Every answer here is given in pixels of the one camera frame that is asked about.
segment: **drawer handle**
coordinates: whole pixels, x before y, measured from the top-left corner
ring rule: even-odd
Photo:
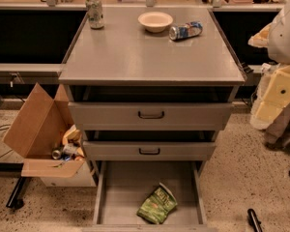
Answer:
[[[138,117],[140,119],[145,119],[145,120],[157,120],[157,119],[162,119],[164,117],[164,112],[162,111],[161,114],[159,115],[153,115],[153,114],[142,114],[140,111],[138,111]]]
[[[139,155],[158,155],[160,154],[160,148],[157,148],[156,150],[152,150],[152,151],[146,151],[146,150],[142,150],[141,148],[138,148],[138,153]]]

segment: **open drawer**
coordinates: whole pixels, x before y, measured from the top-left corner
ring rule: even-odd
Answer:
[[[163,183],[178,206],[162,225],[136,215],[144,200]],[[84,231],[207,231],[196,166],[192,161],[103,161],[94,226]]]

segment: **white bowl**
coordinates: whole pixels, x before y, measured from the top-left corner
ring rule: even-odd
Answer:
[[[159,33],[172,24],[173,18],[171,15],[162,12],[148,12],[140,15],[138,21],[147,31]]]

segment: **crushed can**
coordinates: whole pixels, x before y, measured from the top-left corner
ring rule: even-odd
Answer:
[[[180,26],[172,26],[169,37],[172,41],[183,40],[198,36],[203,31],[203,26],[199,21],[192,21]]]
[[[103,28],[103,12],[101,0],[86,0],[89,25],[93,29]]]
[[[77,152],[79,146],[69,143],[64,146],[60,146],[52,149],[51,156],[54,160],[60,160],[63,156],[79,156]]]

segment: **open cardboard box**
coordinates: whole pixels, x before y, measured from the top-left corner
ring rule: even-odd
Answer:
[[[24,157],[21,176],[70,178],[85,160],[52,159],[51,152],[59,146],[66,130],[73,125],[68,97],[62,85],[55,99],[37,83],[21,107],[3,141]]]

